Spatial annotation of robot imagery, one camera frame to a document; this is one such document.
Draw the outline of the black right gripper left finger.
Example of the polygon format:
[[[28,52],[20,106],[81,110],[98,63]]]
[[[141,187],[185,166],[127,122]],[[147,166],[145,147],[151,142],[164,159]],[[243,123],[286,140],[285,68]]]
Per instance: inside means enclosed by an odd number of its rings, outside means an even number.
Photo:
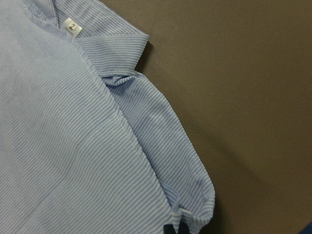
[[[164,234],[176,234],[175,229],[172,224],[166,224],[163,226]]]

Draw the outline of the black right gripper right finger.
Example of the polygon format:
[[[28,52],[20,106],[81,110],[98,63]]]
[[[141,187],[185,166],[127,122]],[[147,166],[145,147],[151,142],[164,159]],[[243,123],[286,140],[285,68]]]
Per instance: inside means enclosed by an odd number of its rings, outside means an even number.
[[[189,222],[191,221],[191,218],[185,215],[182,215],[179,219],[179,227],[178,227],[178,234],[190,234],[189,229]]]

